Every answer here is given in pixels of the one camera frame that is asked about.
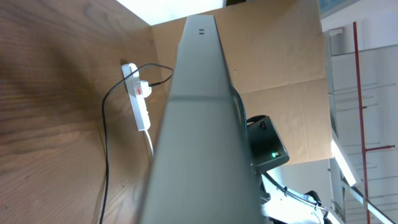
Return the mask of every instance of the cardboard box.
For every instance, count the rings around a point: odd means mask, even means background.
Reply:
[[[318,3],[245,2],[204,14],[215,16],[229,74],[247,117],[271,117],[291,164],[331,158]],[[184,25],[185,18],[152,26],[160,64],[175,65]]]

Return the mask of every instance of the white cable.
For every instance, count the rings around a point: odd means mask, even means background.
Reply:
[[[150,151],[152,152],[152,157],[154,156],[154,148],[152,147],[152,141],[150,140],[148,130],[144,130],[145,135],[147,136],[148,142],[149,142],[149,147]]]

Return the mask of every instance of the white power strip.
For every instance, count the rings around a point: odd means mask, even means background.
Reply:
[[[133,71],[137,70],[137,66],[133,63],[122,65],[123,76],[126,78]],[[139,72],[125,82],[127,92],[129,93],[132,112],[136,119],[138,131],[146,131],[150,127],[149,114],[145,99],[152,93],[147,81],[139,79]]]

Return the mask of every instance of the table top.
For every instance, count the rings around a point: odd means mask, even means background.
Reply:
[[[101,101],[121,64],[157,62],[152,31],[113,0],[0,3],[0,223],[96,223],[104,189]],[[140,73],[161,80],[160,69]],[[165,90],[146,100],[156,142]],[[150,164],[126,89],[106,104],[105,223],[136,220]]]

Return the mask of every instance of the red pipe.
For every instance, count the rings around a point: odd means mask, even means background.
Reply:
[[[365,184],[365,197],[368,199],[368,170],[366,168],[366,148],[365,148],[365,131],[363,126],[363,106],[362,106],[362,89],[361,89],[361,72],[359,71],[359,53],[358,53],[358,36],[356,33],[356,22],[354,27],[354,47],[355,47],[355,66],[356,66],[356,85],[358,88],[358,103],[359,103],[359,123],[361,125],[361,145],[362,145],[362,160],[363,160],[363,179]],[[366,209],[366,219],[368,224],[371,223],[369,210]]]
[[[373,147],[373,148],[370,148],[370,149],[366,149],[366,152],[375,151],[375,150],[379,150],[379,149],[390,149],[390,148],[392,148],[392,147],[395,147],[395,145],[392,145],[392,146]]]

